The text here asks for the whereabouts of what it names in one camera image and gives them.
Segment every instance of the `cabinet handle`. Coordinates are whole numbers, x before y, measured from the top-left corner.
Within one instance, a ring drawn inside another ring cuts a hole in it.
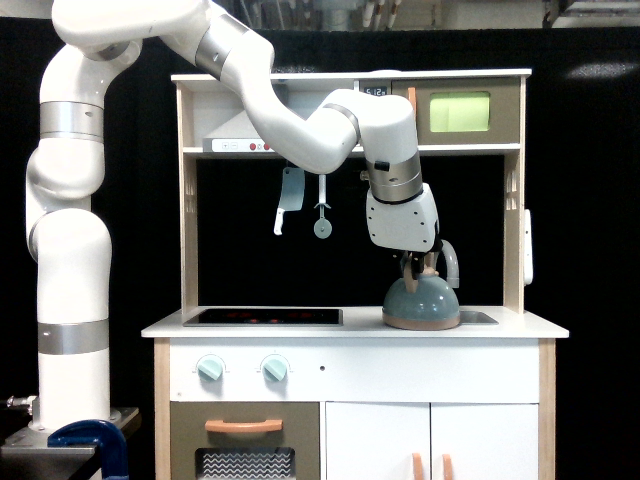
[[[258,423],[226,423],[224,420],[207,420],[204,428],[207,432],[216,433],[277,432],[282,430],[282,420],[265,420]]]
[[[413,117],[417,118],[418,98],[416,96],[416,87],[409,87],[409,102],[411,102],[411,106],[413,107]]]
[[[419,453],[413,454],[413,480],[424,480],[422,472],[422,457]]]
[[[453,467],[451,466],[451,455],[445,453],[442,455],[444,463],[444,480],[453,480]]]

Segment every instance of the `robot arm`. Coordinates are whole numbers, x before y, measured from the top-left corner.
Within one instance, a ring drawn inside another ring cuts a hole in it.
[[[308,119],[298,117],[273,92],[271,44],[209,0],[56,0],[52,18],[67,46],[43,77],[41,140],[26,179],[27,241],[38,261],[41,418],[34,426],[110,415],[111,242],[90,196],[104,177],[105,92],[137,59],[143,38],[160,37],[235,91],[260,136],[305,170],[332,172],[360,141],[373,242],[419,257],[437,248],[437,212],[405,99],[338,90]]]

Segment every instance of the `mint green knob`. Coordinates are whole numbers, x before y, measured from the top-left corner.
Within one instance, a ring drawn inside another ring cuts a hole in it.
[[[205,382],[215,382],[222,375],[224,364],[222,360],[215,355],[205,355],[198,361],[196,369],[202,380]]]
[[[287,376],[287,361],[280,355],[270,355],[262,362],[262,374],[271,382],[281,382]]]

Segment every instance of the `cabinet door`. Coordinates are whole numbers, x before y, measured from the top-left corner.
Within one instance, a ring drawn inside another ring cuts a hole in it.
[[[537,480],[537,405],[431,405],[432,478]]]
[[[327,403],[327,480],[429,480],[429,404]]]

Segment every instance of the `toy oven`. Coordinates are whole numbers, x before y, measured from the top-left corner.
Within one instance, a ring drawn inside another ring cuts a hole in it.
[[[171,402],[171,478],[320,480],[318,403]]]

